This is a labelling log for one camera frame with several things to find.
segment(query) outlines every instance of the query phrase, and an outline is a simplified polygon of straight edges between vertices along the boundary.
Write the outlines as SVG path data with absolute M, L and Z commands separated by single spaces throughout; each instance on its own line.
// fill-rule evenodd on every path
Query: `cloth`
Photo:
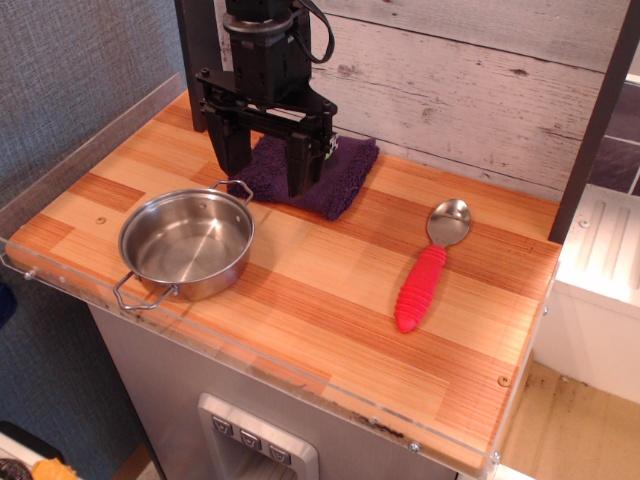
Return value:
M 277 202 L 316 212 L 328 220 L 337 220 L 349 208 L 360 191 L 380 149 L 375 139 L 339 137 L 338 148 L 326 161 L 322 176 L 307 192 L 290 198 L 287 187 L 286 142 L 264 136 L 253 149 L 252 162 L 233 176 L 242 180 L 260 202 Z M 230 185 L 229 193 L 246 197 L 239 185 Z

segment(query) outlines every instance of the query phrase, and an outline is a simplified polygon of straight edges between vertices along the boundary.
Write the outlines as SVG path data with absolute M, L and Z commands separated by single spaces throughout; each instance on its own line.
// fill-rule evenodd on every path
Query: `metal spoon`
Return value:
M 471 212 L 462 200 L 447 200 L 431 214 L 427 232 L 433 244 L 418 257 L 396 302 L 396 324 L 401 332 L 407 333 L 416 328 L 427 313 L 447 261 L 445 247 L 466 237 L 470 225 Z

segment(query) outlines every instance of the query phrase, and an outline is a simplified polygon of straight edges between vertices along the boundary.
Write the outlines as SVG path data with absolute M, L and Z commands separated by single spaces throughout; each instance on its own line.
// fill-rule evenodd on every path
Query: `white wood plank wall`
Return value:
M 215 0 L 218 12 L 224 0 Z M 343 135 L 558 201 L 629 0 L 316 0 Z M 324 26 L 313 23 L 314 52 Z M 223 53 L 230 65 L 228 40 Z

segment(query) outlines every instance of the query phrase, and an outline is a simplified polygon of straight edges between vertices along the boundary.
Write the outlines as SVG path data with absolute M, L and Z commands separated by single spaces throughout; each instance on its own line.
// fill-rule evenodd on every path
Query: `wooden cutting board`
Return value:
M 557 205 L 381 154 L 336 222 L 250 203 L 250 264 L 228 290 L 120 312 L 111 288 L 128 271 L 117 246 L 125 219 L 162 193 L 222 178 L 183 95 L 21 228 L 7 252 L 45 281 L 393 441 L 417 441 L 460 471 L 486 468 L 560 252 L 546 240 Z M 470 233 L 448 248 L 420 327 L 402 334 L 398 291 L 430 243 L 428 216 L 449 198 L 469 205 Z M 123 290 L 154 299 L 134 280 Z

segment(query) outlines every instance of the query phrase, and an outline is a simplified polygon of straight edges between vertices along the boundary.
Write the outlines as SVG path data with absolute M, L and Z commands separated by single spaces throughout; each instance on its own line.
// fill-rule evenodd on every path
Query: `button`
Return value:
M 229 437 L 233 437 L 233 426 L 229 422 L 222 420 L 215 415 L 211 415 L 211 420 L 213 421 L 213 426 L 216 427 L 216 430 Z
M 284 465 L 291 465 L 291 455 L 286 450 L 282 450 L 280 447 L 269 444 L 269 452 L 271 452 L 271 458 L 276 462 L 280 462 Z
M 254 450 L 262 450 L 260 438 L 256 437 L 253 433 L 240 429 L 240 438 L 242 438 L 242 443 L 247 447 L 253 448 Z

